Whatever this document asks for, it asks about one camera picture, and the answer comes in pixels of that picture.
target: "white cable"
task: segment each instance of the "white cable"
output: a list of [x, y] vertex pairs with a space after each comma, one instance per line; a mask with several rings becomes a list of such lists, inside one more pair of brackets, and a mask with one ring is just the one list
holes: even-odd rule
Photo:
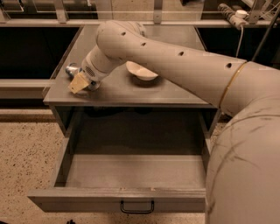
[[280, 4], [280, 2], [277, 3], [271, 10], [267, 11], [266, 13], [264, 13], [264, 14], [263, 14], [262, 16], [260, 16], [259, 18], [263, 18], [265, 15], [271, 13], [276, 7], [278, 7], [279, 4]]
[[239, 38], [239, 43], [238, 43], [238, 47], [237, 47], [237, 51], [236, 51], [236, 55], [235, 55], [236, 58], [238, 57], [238, 54], [239, 54], [239, 51], [240, 51], [240, 47], [242, 45], [243, 34], [244, 34], [244, 27], [242, 25], [241, 26], [241, 36]]

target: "gray tabletop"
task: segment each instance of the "gray tabletop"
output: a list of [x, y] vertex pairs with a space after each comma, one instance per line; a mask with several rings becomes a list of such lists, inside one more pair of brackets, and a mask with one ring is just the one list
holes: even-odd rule
[[[73, 49], [59, 71], [44, 102], [53, 106], [125, 106], [125, 107], [194, 107], [211, 108], [208, 103], [174, 85], [168, 80], [157, 77], [153, 81], [142, 81], [132, 75], [125, 65], [116, 68], [109, 77], [101, 82], [94, 92], [82, 90], [72, 94], [68, 89], [71, 80], [65, 73], [70, 63], [81, 65], [82, 60], [95, 46], [97, 25], [85, 25]], [[149, 39], [204, 50], [192, 26], [185, 25], [147, 25]]]

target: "drawer handle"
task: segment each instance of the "drawer handle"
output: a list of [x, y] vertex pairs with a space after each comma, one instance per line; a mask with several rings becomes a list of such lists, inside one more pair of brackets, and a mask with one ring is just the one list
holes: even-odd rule
[[123, 200], [121, 201], [121, 211], [125, 214], [151, 214], [154, 211], [155, 208], [155, 203], [152, 201], [150, 203], [150, 210], [126, 210], [124, 209], [124, 202]]

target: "open drawer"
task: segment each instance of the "open drawer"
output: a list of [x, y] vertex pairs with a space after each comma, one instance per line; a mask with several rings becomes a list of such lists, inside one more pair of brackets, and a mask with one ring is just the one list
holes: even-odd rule
[[121, 108], [105, 116], [82, 110], [67, 129], [53, 187], [29, 192], [43, 211], [204, 211], [199, 109]]

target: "screw hole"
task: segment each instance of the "screw hole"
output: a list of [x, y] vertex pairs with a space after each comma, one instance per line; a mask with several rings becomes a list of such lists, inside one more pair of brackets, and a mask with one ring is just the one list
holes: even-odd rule
[[227, 68], [231, 68], [232, 65], [233, 65], [233, 64], [228, 63], [228, 64], [226, 65], [226, 67], [227, 67]]

